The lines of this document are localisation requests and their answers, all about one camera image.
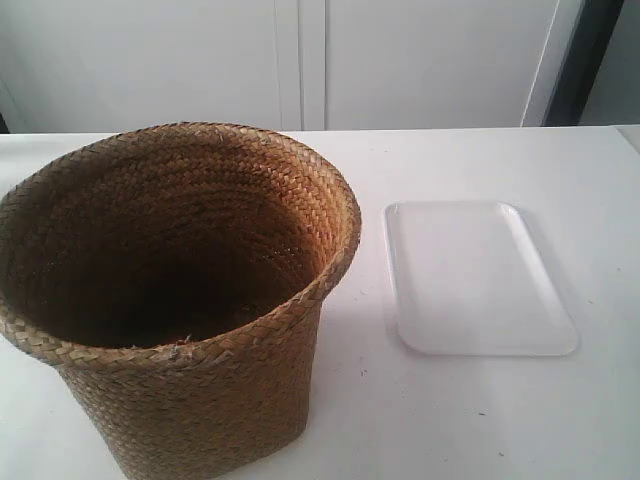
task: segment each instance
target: woven basket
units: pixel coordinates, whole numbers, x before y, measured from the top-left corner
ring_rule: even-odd
[[[317,153],[227,124],[117,135],[8,193],[0,226],[0,332],[129,478],[211,478],[304,430],[320,306],[360,234]]]

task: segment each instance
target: white table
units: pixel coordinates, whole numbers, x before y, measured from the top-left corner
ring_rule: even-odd
[[[0,136],[0,189],[103,136]],[[307,431],[225,478],[638,478],[640,155],[615,128],[293,136],[353,186],[362,245],[323,311]],[[453,199],[521,210],[576,352],[429,357],[399,341],[383,208]],[[4,339],[0,365],[0,478],[123,478],[52,369]]]

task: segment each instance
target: white cabinet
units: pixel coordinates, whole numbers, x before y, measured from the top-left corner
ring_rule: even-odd
[[[539,125],[581,0],[4,0],[12,131]]]

